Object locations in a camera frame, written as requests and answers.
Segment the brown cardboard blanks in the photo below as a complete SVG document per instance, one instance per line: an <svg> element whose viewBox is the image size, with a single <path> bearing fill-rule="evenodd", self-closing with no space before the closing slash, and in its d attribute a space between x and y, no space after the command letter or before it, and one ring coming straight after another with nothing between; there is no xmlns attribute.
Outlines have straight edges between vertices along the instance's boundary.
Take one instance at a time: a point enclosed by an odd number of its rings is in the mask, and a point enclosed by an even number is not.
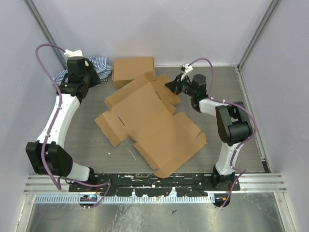
<svg viewBox="0 0 309 232"><path fill-rule="evenodd" d="M105 99L108 110L95 119L114 147L130 137L154 175L167 178L200 151L206 134L184 113L165 87L167 75L146 72Z"/></svg>

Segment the brown cardboard box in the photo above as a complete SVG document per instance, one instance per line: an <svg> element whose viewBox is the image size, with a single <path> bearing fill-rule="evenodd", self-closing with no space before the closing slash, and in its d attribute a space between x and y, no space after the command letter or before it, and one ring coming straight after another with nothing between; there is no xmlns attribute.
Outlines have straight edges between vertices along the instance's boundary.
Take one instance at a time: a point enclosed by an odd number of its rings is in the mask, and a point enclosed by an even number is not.
<svg viewBox="0 0 309 232"><path fill-rule="evenodd" d="M122 88L148 72L155 74L153 57L117 58L113 62L113 86L115 88Z"/></svg>

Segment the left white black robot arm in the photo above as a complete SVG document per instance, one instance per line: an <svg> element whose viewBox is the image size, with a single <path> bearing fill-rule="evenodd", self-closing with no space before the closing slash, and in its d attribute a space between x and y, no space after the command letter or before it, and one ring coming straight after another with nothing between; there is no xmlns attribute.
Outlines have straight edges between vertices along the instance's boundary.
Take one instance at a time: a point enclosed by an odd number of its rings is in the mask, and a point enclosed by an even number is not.
<svg viewBox="0 0 309 232"><path fill-rule="evenodd" d="M89 88L99 84L99 77L92 62L81 55L69 57L67 66L68 81L57 87L52 114L37 140L27 143L26 153L36 174L80 181L81 188L91 192L97 186L93 168L75 163L64 142L73 115Z"/></svg>

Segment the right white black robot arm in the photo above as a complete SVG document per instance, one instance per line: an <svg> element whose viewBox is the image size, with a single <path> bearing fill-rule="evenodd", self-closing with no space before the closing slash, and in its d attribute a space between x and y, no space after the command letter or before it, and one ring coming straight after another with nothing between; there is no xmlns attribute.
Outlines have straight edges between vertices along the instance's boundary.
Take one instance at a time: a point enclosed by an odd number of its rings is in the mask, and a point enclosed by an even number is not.
<svg viewBox="0 0 309 232"><path fill-rule="evenodd" d="M253 135L253 126L243 102L218 101L206 90L206 77L196 74L190 80L181 74L165 84L175 95L184 93L191 97L191 106L199 113L216 118L219 138L222 141L218 161L213 167L211 182L216 190L224 190L234 181L235 164L240 149Z"/></svg>

